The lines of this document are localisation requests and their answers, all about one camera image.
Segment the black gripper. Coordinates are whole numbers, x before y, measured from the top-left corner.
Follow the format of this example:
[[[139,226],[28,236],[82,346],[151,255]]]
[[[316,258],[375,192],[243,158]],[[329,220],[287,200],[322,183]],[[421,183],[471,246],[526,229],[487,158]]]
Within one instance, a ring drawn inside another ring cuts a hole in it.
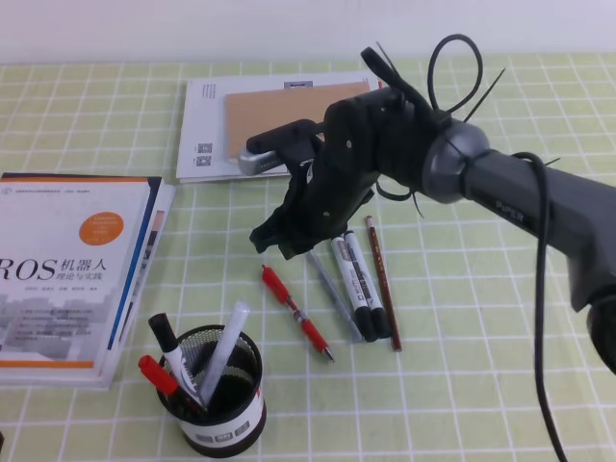
[[[414,103],[392,89],[370,91],[331,105],[323,122],[312,179],[288,209],[276,208],[249,235],[259,254],[277,246],[291,260],[342,234],[381,175],[424,191],[433,109],[423,98]]]

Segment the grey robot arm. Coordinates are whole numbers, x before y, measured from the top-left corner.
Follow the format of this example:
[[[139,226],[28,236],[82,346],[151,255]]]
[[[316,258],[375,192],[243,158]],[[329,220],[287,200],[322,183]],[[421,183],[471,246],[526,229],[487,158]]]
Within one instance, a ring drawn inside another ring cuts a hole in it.
[[[615,190],[493,149],[481,129],[420,96],[373,90],[251,137],[292,175],[283,203],[250,236],[286,258],[341,235],[387,176],[443,204],[471,200],[565,255],[572,308],[587,312],[591,340],[615,365]]]

